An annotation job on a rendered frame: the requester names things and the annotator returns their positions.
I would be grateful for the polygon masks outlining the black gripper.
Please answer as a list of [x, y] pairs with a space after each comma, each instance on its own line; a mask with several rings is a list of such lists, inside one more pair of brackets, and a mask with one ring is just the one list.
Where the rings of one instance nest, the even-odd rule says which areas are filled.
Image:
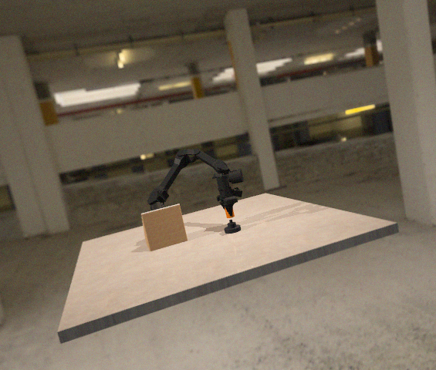
[[231, 187], [229, 185], [218, 187], [220, 195], [217, 196], [217, 201], [221, 200], [219, 203], [224, 210], [226, 209], [229, 215], [232, 216], [233, 205], [238, 202], [238, 199], [230, 195], [230, 189]]

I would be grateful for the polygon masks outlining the dark grey round pedestal with shaft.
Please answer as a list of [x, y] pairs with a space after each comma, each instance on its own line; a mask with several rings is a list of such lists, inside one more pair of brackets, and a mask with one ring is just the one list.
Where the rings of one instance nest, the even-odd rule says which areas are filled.
[[226, 234], [233, 234], [241, 230], [241, 226], [236, 224], [236, 222], [233, 222], [232, 220], [229, 220], [229, 222], [230, 223], [227, 223], [228, 226], [225, 227]]

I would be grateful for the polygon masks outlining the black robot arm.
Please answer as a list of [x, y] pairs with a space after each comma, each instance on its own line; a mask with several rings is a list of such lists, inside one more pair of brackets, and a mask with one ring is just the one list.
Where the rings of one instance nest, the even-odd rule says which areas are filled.
[[[189, 157], [188, 155], [194, 156]], [[229, 185], [229, 182], [241, 183], [244, 181], [241, 169], [230, 171], [224, 161], [216, 160], [199, 149], [179, 150], [174, 158], [174, 165], [171, 167], [161, 185], [154, 188], [154, 190], [150, 193], [150, 197], [147, 202], [150, 204], [151, 211], [165, 207], [164, 201], [166, 202], [167, 198], [169, 197], [167, 191], [169, 190], [171, 184], [174, 182], [181, 169], [185, 168], [189, 163], [193, 163], [195, 160], [201, 160], [215, 169], [218, 174], [214, 173], [212, 179], [217, 179], [218, 187]], [[235, 187], [234, 189], [231, 188], [230, 195], [242, 197], [242, 190], [239, 190], [238, 187]]]

